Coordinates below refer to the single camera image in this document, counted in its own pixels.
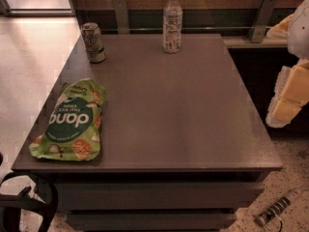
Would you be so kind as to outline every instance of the table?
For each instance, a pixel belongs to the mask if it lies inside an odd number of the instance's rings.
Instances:
[[[183,35],[166,54],[160,35],[105,35],[90,64],[78,40],[14,171],[44,176],[78,230],[206,230],[230,226],[239,207],[282,168],[219,35]],[[89,162],[34,159],[61,85],[90,77],[107,92],[101,152]]]

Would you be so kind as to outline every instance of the silver can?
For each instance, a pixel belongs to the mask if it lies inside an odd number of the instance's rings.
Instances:
[[[81,35],[84,40],[89,62],[99,63],[105,60],[106,55],[98,25],[94,22],[83,24],[81,26]]]

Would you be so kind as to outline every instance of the clear water bottle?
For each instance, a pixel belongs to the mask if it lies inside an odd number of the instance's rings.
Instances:
[[[179,0],[169,0],[163,12],[163,49],[167,53],[181,48],[183,10]]]

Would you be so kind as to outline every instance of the chip bag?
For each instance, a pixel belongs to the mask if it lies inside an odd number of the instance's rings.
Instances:
[[[64,84],[43,135],[30,144],[30,154],[51,160],[92,160],[100,151],[100,106],[105,90],[92,79]]]

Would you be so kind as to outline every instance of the white floor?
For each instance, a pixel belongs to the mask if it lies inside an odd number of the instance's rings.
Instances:
[[[5,18],[0,15],[0,166],[3,176],[10,171],[28,131],[34,124],[48,93],[67,61],[78,37],[75,18]],[[274,140],[284,169],[265,180],[265,192],[248,209],[238,210],[238,220],[224,232],[278,231],[275,218],[265,228],[254,222],[286,191],[309,185],[309,140]],[[2,187],[15,193],[28,180]],[[281,215],[283,232],[309,231],[309,191]],[[36,231],[39,217],[23,214],[21,231]],[[73,231],[58,213],[49,231]]]

